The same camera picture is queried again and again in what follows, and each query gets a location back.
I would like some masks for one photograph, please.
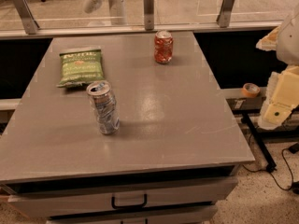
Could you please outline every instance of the gray table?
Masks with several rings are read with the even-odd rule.
[[[0,183],[144,174],[254,161],[191,32],[169,65],[154,34],[54,38],[0,140]],[[120,129],[99,133],[84,89],[56,88],[62,49],[100,45]]]

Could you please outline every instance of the floor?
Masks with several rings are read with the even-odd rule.
[[[26,0],[42,29],[110,25],[108,0],[87,14],[84,0]],[[156,24],[215,23],[222,0],[155,0]],[[299,0],[235,0],[231,21],[283,20]],[[143,0],[125,0],[129,25],[143,24]],[[22,29],[21,19],[11,0],[0,0],[0,31]]]
[[[125,0],[129,24],[142,24],[141,0]],[[28,0],[29,7],[41,28],[68,28],[88,26],[92,21],[109,21],[108,5],[96,14],[82,12],[83,0]],[[236,0],[232,21],[282,20],[299,0]],[[161,24],[182,22],[215,22],[221,7],[221,0],[155,0],[155,20]],[[0,0],[0,30],[21,29],[21,21],[10,0]],[[266,162],[254,139],[246,134],[256,162],[246,165],[250,170],[263,169]],[[273,176],[284,189],[292,182],[291,174],[281,156],[283,148],[294,144],[267,141],[277,170]],[[299,153],[284,151],[293,172],[294,181],[299,181]],[[238,185],[226,200],[217,202],[219,212],[210,221],[212,224],[275,224],[298,223],[299,196],[291,190],[278,187],[267,172],[251,173],[241,167],[237,173]],[[27,219],[5,202],[0,202],[0,224],[41,224],[44,219]]]

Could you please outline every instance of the aluminum can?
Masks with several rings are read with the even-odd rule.
[[[95,81],[87,87],[86,91],[100,132],[103,134],[116,132],[120,127],[120,120],[116,110],[115,95],[109,82]]]
[[[155,35],[155,51],[154,58],[157,63],[169,63],[172,59],[173,52],[173,37],[171,33],[162,30]]]

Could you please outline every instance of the drawer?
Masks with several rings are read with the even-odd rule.
[[[98,189],[65,190],[62,193],[12,195],[9,203],[28,217],[53,217],[80,213],[216,202],[234,189],[233,176],[162,183],[143,183]]]
[[[217,212],[215,205],[149,210],[94,217],[71,217],[48,220],[46,224],[200,224]]]

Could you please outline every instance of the green snack bag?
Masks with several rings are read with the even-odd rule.
[[[104,79],[100,47],[65,49],[60,58],[62,79],[57,87],[77,87]]]

